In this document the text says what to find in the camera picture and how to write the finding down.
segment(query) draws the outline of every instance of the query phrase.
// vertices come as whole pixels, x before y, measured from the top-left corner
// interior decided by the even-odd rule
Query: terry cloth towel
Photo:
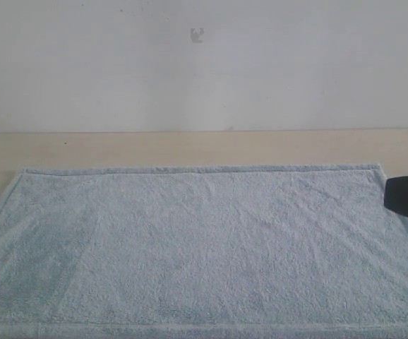
[[[0,338],[408,338],[377,165],[24,169]]]

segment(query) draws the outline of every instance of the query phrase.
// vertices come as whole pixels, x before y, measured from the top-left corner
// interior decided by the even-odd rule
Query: light blue towel
[[[377,165],[25,169],[0,338],[408,338]]]

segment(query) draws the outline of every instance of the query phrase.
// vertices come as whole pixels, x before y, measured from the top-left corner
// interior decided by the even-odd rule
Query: table surface
[[[408,129],[0,134],[0,195],[21,167],[365,162],[408,175]]]

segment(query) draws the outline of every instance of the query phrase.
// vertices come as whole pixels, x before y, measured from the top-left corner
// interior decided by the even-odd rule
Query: wall stain
[[[202,44],[203,41],[200,38],[204,33],[204,28],[200,28],[199,32],[197,32],[195,28],[190,28],[191,41],[195,44]]]

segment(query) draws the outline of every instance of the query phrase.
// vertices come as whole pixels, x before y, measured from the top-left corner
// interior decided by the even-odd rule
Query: white wall
[[[0,0],[0,131],[406,126],[405,0]]]

